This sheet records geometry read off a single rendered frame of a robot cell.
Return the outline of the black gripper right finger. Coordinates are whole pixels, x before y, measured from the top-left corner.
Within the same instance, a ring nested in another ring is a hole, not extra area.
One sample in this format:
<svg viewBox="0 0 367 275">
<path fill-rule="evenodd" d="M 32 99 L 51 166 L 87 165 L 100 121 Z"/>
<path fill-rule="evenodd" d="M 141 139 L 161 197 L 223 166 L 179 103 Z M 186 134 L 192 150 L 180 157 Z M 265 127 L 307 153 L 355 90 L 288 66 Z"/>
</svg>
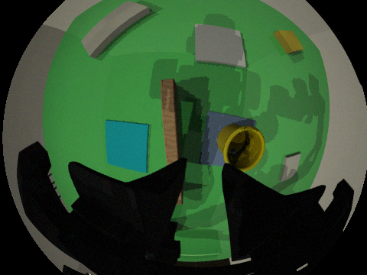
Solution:
<svg viewBox="0 0 367 275">
<path fill-rule="evenodd" d="M 251 251 L 278 232 L 293 214 L 319 202 L 326 187 L 322 184 L 287 196 L 232 164 L 224 163 L 221 175 L 232 262 L 251 257 Z"/>
</svg>

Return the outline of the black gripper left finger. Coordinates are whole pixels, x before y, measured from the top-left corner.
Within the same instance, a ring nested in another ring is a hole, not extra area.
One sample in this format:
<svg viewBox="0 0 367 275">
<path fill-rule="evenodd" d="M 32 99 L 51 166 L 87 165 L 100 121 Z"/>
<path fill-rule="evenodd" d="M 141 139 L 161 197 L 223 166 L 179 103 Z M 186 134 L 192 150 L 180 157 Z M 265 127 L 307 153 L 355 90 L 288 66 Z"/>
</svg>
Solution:
<svg viewBox="0 0 367 275">
<path fill-rule="evenodd" d="M 134 226 L 147 257 L 156 258 L 184 185 L 187 158 L 136 180 L 116 180 L 77 162 L 68 171 L 79 196 Z"/>
</svg>

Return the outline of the olive yellow rectangular block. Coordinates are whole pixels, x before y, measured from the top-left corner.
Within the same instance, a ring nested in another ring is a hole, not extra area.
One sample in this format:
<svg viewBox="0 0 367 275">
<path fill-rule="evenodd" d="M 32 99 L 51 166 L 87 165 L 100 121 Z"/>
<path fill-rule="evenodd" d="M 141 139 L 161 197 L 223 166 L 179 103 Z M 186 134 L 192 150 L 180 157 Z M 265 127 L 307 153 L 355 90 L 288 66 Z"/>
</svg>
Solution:
<svg viewBox="0 0 367 275">
<path fill-rule="evenodd" d="M 274 33 L 278 42 L 281 43 L 285 53 L 297 52 L 303 50 L 303 46 L 300 45 L 299 40 L 294 36 L 293 31 L 276 31 Z"/>
</svg>

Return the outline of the grey rectangular bar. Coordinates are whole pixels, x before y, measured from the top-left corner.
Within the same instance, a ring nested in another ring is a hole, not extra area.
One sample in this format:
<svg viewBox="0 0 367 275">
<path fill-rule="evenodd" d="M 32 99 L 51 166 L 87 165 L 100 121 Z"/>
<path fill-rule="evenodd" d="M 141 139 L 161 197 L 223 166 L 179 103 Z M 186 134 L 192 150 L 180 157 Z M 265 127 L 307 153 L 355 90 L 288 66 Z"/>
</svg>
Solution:
<svg viewBox="0 0 367 275">
<path fill-rule="evenodd" d="M 89 57 L 96 58 L 114 37 L 148 13 L 149 7 L 128 0 L 102 18 L 80 42 Z"/>
</svg>

